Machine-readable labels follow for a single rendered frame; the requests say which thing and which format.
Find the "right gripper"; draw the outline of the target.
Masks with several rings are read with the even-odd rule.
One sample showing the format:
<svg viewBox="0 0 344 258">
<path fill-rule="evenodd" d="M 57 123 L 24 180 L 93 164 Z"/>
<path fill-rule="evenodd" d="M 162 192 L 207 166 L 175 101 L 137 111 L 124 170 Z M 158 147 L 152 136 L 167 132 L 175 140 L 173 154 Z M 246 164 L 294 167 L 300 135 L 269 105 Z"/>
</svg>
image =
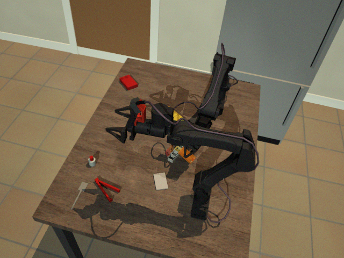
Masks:
<svg viewBox="0 0 344 258">
<path fill-rule="evenodd" d="M 187 150 L 189 150 L 189 148 L 192 150 L 190 151 L 190 153 L 188 155 L 186 155 L 186 152 L 187 152 Z M 190 155 L 197 152 L 199 148 L 200 148 L 199 145 L 194 145 L 194 146 L 188 145 L 188 147 L 184 146 L 184 158 L 188 158 Z"/>
</svg>

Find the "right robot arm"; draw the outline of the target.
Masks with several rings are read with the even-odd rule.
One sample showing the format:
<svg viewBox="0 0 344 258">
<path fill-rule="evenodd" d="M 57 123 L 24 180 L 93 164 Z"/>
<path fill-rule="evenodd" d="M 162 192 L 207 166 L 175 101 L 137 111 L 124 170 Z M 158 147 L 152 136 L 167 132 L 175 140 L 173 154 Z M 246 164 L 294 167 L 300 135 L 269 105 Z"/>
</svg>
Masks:
<svg viewBox="0 0 344 258">
<path fill-rule="evenodd" d="M 199 109 L 198 113 L 198 116 L 200 116 L 198 126 L 204 128 L 210 129 L 212 125 L 211 121 L 216 120 L 220 110 L 224 109 L 225 93 L 230 89 L 231 86 L 231 83 L 229 83 L 230 78 L 228 78 L 228 73 L 233 71 L 236 58 L 224 55 L 223 62 L 221 61 L 221 58 L 222 54 L 217 53 L 214 55 L 213 66 L 215 69 L 213 78 L 203 102 L 200 105 L 200 108 L 208 101 L 210 97 L 211 99 L 202 109 Z"/>
</svg>

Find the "amber translucent pill bottle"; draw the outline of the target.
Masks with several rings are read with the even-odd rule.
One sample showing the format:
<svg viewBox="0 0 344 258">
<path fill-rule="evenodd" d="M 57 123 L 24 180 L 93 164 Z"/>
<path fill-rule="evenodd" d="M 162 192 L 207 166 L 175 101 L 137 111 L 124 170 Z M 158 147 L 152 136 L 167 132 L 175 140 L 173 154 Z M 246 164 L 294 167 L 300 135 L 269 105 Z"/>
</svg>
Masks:
<svg viewBox="0 0 344 258">
<path fill-rule="evenodd" d="M 179 155 L 181 156 L 181 157 L 183 157 L 184 158 L 184 146 L 182 147 L 182 149 L 178 152 L 179 153 Z M 186 155 L 188 155 L 190 152 L 187 150 L 187 152 L 186 152 Z M 190 155 L 188 158 L 184 158 L 187 162 L 189 162 L 190 164 L 192 164 L 192 162 L 196 159 L 196 157 L 192 154 L 192 155 Z"/>
</svg>

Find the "grey cylinder with red cap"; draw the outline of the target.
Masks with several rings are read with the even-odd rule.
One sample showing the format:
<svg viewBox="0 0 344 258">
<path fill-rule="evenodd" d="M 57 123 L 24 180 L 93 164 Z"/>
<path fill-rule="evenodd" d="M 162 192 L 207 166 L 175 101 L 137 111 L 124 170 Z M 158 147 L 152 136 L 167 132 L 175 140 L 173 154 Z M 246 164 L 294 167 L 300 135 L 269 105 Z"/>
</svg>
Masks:
<svg viewBox="0 0 344 258">
<path fill-rule="evenodd" d="M 88 159 L 89 161 L 89 165 L 91 167 L 94 167 L 96 165 L 96 159 L 93 156 L 90 156 L 90 158 Z"/>
</svg>

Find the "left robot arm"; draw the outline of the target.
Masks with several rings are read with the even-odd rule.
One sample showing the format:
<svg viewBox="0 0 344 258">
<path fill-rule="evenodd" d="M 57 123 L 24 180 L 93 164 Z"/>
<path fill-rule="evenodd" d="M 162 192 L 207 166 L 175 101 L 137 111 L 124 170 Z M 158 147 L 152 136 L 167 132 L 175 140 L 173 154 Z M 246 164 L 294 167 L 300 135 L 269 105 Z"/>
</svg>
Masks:
<svg viewBox="0 0 344 258">
<path fill-rule="evenodd" d="M 177 120 L 174 120 L 174 109 L 172 107 L 167 107 L 162 103 L 154 104 L 154 106 L 167 119 L 173 123 L 177 122 Z M 234 173 L 239 171 L 250 172 L 254 170 L 255 150 L 252 144 L 249 143 L 249 145 L 242 137 L 250 142 L 252 140 L 253 144 L 254 140 L 250 130 L 243 129 L 242 133 L 223 132 L 204 128 L 192 122 L 189 123 L 201 130 L 192 128 L 186 121 L 182 120 L 177 125 L 173 125 L 161 117 L 152 107 L 152 123 L 149 123 L 151 127 L 148 130 L 150 131 L 150 135 L 154 137 L 165 138 L 167 135 L 167 143 L 175 146 L 188 147 L 188 145 L 199 145 L 232 152 L 228 158 L 221 161 L 219 164 L 208 170 L 201 170 L 195 175 L 192 188 L 195 195 L 191 217 L 206 220 L 212 187 Z"/>
</svg>

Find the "red rectangular block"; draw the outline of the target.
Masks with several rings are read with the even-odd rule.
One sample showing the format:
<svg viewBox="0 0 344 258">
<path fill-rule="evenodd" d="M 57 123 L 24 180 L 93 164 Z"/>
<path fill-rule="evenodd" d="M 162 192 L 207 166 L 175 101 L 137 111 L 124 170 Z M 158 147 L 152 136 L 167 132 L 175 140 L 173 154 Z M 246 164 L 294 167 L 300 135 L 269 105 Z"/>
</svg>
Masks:
<svg viewBox="0 0 344 258">
<path fill-rule="evenodd" d="M 126 75 L 124 77 L 121 77 L 121 78 L 119 78 L 119 80 L 127 90 L 131 90 L 131 89 L 138 87 L 137 82 L 133 78 L 131 78 L 130 75 Z"/>
</svg>

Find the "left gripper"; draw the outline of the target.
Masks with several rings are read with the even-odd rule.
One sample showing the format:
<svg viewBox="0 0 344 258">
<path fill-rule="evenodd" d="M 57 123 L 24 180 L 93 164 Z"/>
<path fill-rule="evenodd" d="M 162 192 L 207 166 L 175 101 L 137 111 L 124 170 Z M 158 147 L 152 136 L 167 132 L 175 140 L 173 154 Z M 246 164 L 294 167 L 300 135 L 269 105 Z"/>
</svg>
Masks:
<svg viewBox="0 0 344 258">
<path fill-rule="evenodd" d="M 126 138 L 127 138 L 127 131 L 131 133 L 130 140 L 132 140 L 132 141 L 134 140 L 135 135 L 137 133 L 150 135 L 150 131 L 148 129 L 151 128 L 151 124 L 149 124 L 149 123 L 152 123 L 152 120 L 146 119 L 146 105 L 145 104 L 138 104 L 137 107 L 141 111 L 142 116 L 141 116 L 141 113 L 136 114 L 130 105 L 123 107 L 123 108 L 120 108 L 120 109 L 115 109 L 115 113 L 117 113 L 121 116 L 124 116 L 126 118 L 130 117 L 127 121 L 126 126 L 125 127 L 108 127 L 108 128 L 105 128 L 108 133 L 112 134 L 114 137 L 116 137 L 123 144 L 125 143 Z M 121 112 L 121 111 L 125 111 L 125 110 L 130 110 L 131 115 L 128 113 Z M 121 136 L 112 132 L 112 131 L 119 132 L 121 134 Z"/>
</svg>

